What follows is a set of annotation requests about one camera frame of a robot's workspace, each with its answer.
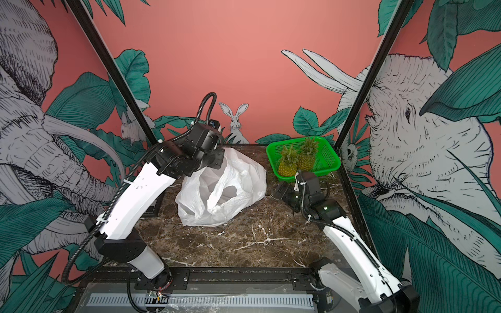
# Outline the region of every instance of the black metal frame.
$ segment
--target black metal frame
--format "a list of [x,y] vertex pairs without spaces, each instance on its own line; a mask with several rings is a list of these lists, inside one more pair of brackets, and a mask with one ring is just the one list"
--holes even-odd
[[80,0],[66,0],[66,1],[68,3],[68,6],[70,7],[71,12],[73,12],[73,15],[75,16],[78,23],[85,32],[85,35],[87,35],[87,38],[92,44],[92,47],[94,47],[94,50],[101,59],[101,62],[103,62],[103,65],[108,71],[108,74],[110,75],[111,79],[113,80],[118,90],[122,94],[125,103],[127,103],[130,110],[136,117],[139,126],[141,126],[144,133],[146,134],[146,139],[149,141],[149,144],[150,145],[155,144],[157,142],[157,139],[153,134],[153,131],[151,131],[151,129],[149,128],[148,123],[146,122],[143,113],[141,112],[141,109],[136,104],[134,95],[130,91],[127,82],[125,81],[124,77],[122,76],[122,73],[115,64],[115,60],[111,56],[111,53],[109,52],[103,39],[99,35],[99,32],[95,28],[94,23],[88,16],[86,9],[84,8]]
[[381,45],[379,46],[376,56],[374,57],[374,61],[372,62],[369,71],[367,72],[367,76],[364,82],[362,83],[362,87],[358,92],[357,98],[353,103],[353,107],[351,108],[350,113],[346,118],[344,127],[341,130],[341,133],[339,134],[336,144],[334,145],[334,149],[336,151],[341,148],[341,144],[348,135],[351,126],[353,125],[355,119],[357,118],[358,112],[362,108],[362,105],[365,103],[365,99],[367,98],[367,95],[369,94],[374,84],[374,81],[376,80],[376,77],[379,74],[379,70],[383,66],[386,56],[390,52],[390,49],[393,43],[395,42],[395,39],[397,38],[398,32],[400,31],[400,28],[402,28],[404,20],[407,17],[407,14],[409,13],[413,3],[414,0],[402,0],[400,5],[398,6],[395,12],[395,16],[391,20],[390,26],[388,27],[388,31],[384,35],[383,41],[381,42]]

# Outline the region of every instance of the pineapple crown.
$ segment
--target pineapple crown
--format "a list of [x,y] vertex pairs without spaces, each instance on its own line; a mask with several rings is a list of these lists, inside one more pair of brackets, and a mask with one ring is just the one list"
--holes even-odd
[[296,164],[299,160],[298,151],[294,149],[292,145],[290,145],[289,148],[284,146],[284,149],[280,154],[282,154],[280,161],[288,166]]
[[318,152],[318,141],[315,141],[314,137],[306,138],[301,150],[306,155],[316,154]]

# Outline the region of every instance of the elephant illustration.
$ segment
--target elephant illustration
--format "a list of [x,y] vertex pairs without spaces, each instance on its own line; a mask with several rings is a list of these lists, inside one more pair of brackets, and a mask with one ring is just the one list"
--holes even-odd
[[[354,78],[324,57],[303,51],[329,76],[292,52],[282,53],[311,80],[342,94],[338,111],[351,108],[368,69]],[[370,126],[369,157],[377,185],[363,192],[379,200],[387,210],[413,214],[423,222],[430,218],[459,251],[500,278],[501,255],[485,238],[401,185],[501,225],[501,217],[486,193],[454,157],[458,156],[494,193],[489,180],[492,143],[483,124],[477,118],[453,122],[432,113],[419,115],[427,99],[451,74],[451,70],[440,69],[433,58],[398,54],[386,57],[366,99],[372,113],[366,117]]]
[[[41,104],[51,88],[58,49],[45,20],[28,0],[0,1],[0,205],[22,205],[59,191],[75,207],[63,211],[22,248],[31,254],[80,244],[83,220],[104,211],[116,188],[94,178],[60,136],[79,139],[108,153],[125,170],[106,142],[46,115]],[[100,255],[93,244],[85,250]],[[0,305],[9,296],[17,253],[0,269]]]

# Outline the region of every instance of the elephant tusk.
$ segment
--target elephant tusk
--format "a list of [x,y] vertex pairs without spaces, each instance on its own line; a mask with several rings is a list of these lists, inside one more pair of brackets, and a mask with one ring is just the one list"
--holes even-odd
[[315,64],[318,65],[325,73],[329,74],[330,77],[332,77],[334,80],[338,81],[342,85],[356,92],[360,91],[360,88],[362,88],[362,83],[363,83],[362,81],[353,78],[350,75],[346,74],[345,72],[341,71],[331,61],[327,60],[326,58],[322,57],[319,54],[316,54],[313,51],[303,49],[303,52],[310,59],[312,59],[312,61],[315,62]]
[[8,164],[0,164],[0,193],[13,204],[26,204],[36,201],[19,181],[18,176]]
[[125,169],[122,164],[122,160],[120,160],[120,157],[118,156],[116,151],[101,138],[83,128],[61,121],[50,115],[45,115],[43,128],[51,135],[70,136],[75,139],[80,139],[82,141],[91,143],[99,149],[103,150],[118,165],[122,179],[125,178]]
[[294,62],[301,69],[301,71],[306,74],[306,76],[308,76],[312,81],[319,84],[320,86],[334,91],[338,94],[342,94],[346,91],[346,86],[315,70],[310,64],[308,64],[308,62],[301,59],[294,53],[288,50],[282,50],[282,54],[291,59],[291,61]]

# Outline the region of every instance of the marble tabletop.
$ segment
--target marble tabletop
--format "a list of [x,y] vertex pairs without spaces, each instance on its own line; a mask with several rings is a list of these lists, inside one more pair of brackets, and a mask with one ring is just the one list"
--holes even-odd
[[[267,170],[268,189],[264,199],[242,210],[217,227],[183,226],[174,199],[182,180],[169,187],[155,218],[136,224],[144,240],[171,266],[302,267],[325,256],[340,267],[346,261],[336,246],[311,223],[282,201],[271,198],[278,180],[263,146],[232,146],[259,162]],[[327,178],[330,197],[348,211],[337,173]]]

